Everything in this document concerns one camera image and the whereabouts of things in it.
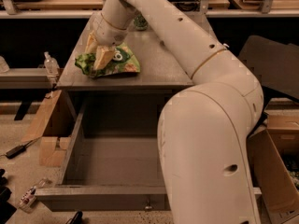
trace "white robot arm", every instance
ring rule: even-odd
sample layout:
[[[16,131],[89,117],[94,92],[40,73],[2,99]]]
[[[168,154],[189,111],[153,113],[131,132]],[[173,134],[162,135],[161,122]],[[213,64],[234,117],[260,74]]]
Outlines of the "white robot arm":
[[[259,224],[246,138],[263,110],[255,76],[166,0],[106,0],[99,44],[119,45],[139,11],[193,81],[164,107],[158,148],[176,224]]]

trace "open drawer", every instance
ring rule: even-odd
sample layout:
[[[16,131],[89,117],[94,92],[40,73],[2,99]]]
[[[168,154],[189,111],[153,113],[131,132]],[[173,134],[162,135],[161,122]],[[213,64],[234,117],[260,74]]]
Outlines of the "open drawer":
[[[171,91],[91,92],[60,177],[36,197],[52,211],[169,209],[157,147]]]

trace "concrete floor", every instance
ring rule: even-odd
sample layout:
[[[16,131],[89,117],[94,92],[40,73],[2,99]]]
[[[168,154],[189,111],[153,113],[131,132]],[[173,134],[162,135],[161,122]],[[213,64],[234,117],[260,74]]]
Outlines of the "concrete floor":
[[[20,102],[0,103],[0,154],[20,144],[20,140],[26,133],[31,121],[38,110],[38,102],[32,103],[23,120],[15,121],[14,117],[20,106]],[[283,113],[279,108],[270,112]],[[6,170],[8,179],[7,187],[12,191],[9,203],[18,205],[21,196],[34,183],[42,177],[47,177],[53,183],[59,174],[59,168],[42,167],[38,164],[39,141],[22,153],[20,156],[8,160],[0,158],[0,168]],[[262,202],[259,202],[261,220],[263,224],[270,224],[268,215]],[[65,224],[75,212],[51,212],[43,203],[36,202],[32,213],[28,214],[18,209],[8,221],[8,224]],[[173,219],[169,211],[105,211],[83,212],[85,224],[172,224]]]

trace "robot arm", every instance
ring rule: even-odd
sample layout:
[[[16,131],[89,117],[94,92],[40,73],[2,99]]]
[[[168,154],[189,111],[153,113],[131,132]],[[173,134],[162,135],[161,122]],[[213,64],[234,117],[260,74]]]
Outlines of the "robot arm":
[[[246,138],[262,113],[260,83],[225,46],[166,0],[106,0],[93,23],[98,43],[122,43],[137,11],[195,85],[165,105],[158,125],[175,223],[259,224]]]

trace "gray tabletop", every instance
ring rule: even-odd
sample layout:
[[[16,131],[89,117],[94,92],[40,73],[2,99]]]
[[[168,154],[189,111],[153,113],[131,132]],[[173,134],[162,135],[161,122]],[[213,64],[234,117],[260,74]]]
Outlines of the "gray tabletop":
[[[192,81],[179,66],[174,56],[150,28],[136,31],[133,26],[125,43],[139,60],[139,74],[117,74],[106,77],[90,78],[83,75],[75,66],[75,58],[85,50],[88,34],[92,30],[91,16],[76,44],[59,79],[58,88],[69,91],[106,91],[124,89],[184,89]]]

